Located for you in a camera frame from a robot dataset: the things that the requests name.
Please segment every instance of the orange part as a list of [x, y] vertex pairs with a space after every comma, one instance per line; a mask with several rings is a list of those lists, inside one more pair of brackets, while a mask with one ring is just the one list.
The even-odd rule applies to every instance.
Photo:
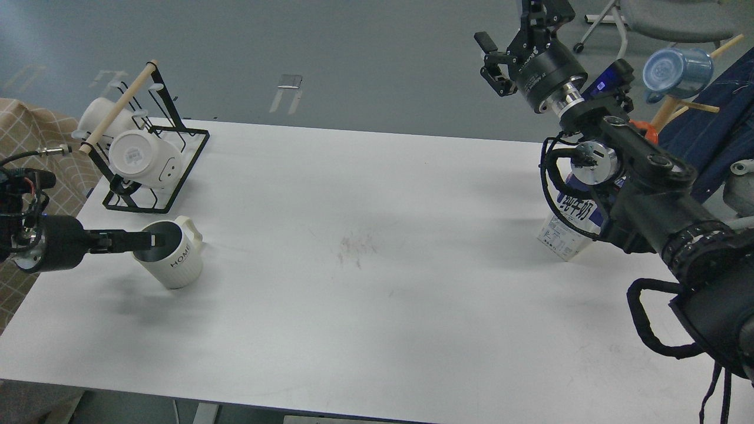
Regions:
[[631, 123], [634, 124], [638, 129], [642, 130], [641, 132], [644, 134], [644, 138], [649, 140], [652, 144], [658, 144], [660, 142], [660, 138], [657, 136], [657, 130], [654, 129], [652, 124], [650, 124], [647, 121], [634, 121], [631, 119]]

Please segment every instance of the plaid fabric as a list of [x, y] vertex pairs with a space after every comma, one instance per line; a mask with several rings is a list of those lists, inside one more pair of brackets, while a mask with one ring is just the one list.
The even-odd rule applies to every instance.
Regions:
[[[0, 156], [69, 144], [75, 150], [78, 142], [70, 137], [77, 121], [69, 116], [32, 106], [18, 100], [0, 98]], [[7, 167], [34, 167], [52, 171], [57, 176], [54, 188], [45, 190], [50, 196], [49, 214], [75, 216], [86, 201], [86, 194], [99, 178], [100, 172], [84, 155], [32, 156], [12, 162]], [[5, 329], [37, 275], [21, 272], [6, 261], [0, 263], [0, 333]]]

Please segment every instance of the table surface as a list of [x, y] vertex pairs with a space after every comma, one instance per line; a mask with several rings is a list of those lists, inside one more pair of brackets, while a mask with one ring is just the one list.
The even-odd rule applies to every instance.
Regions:
[[[564, 263], [539, 145], [190, 121], [212, 134], [166, 215], [204, 271], [165, 290], [129, 253], [43, 274], [0, 336], [0, 378], [420, 422], [694, 422], [707, 356], [641, 344], [625, 301], [658, 257], [589, 246]], [[642, 297], [666, 344], [689, 338]], [[731, 422], [754, 396], [735, 377]], [[719, 413], [709, 403], [708, 416]]]

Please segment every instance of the white mug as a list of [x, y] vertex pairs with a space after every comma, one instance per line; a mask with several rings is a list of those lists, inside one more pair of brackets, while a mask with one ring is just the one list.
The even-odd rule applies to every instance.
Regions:
[[182, 215], [175, 221], [156, 221], [142, 231], [161, 235], [164, 239], [162, 246], [132, 253], [133, 258], [162, 285], [177, 289], [199, 278], [203, 268], [200, 255], [203, 242], [191, 218]]
[[155, 189], [175, 186], [183, 171], [178, 148], [142, 130], [126, 131], [116, 137], [108, 159], [116, 174]]
[[[102, 122], [102, 120], [105, 118], [105, 116], [110, 113], [113, 106], [115, 106], [115, 102], [112, 102], [105, 97], [98, 97], [94, 99], [94, 101], [89, 104], [86, 110], [84, 110], [84, 114], [78, 121], [78, 127], [76, 128], [76, 130], [93, 133], [100, 122]], [[107, 127], [104, 135], [110, 138], [116, 138], [120, 133], [124, 131], [138, 130], [139, 128], [144, 127], [143, 123], [141, 125], [138, 125], [136, 124], [137, 122], [138, 121], [133, 120], [133, 112], [122, 109], [120, 113], [115, 116], [115, 120], [113, 120], [112, 124]]]

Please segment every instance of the blue cup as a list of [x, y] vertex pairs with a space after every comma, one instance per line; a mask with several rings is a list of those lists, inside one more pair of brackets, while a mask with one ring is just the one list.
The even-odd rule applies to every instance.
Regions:
[[664, 48], [652, 54], [642, 77], [645, 100], [656, 103], [664, 96], [688, 99], [699, 94], [712, 80], [712, 57], [700, 48]]

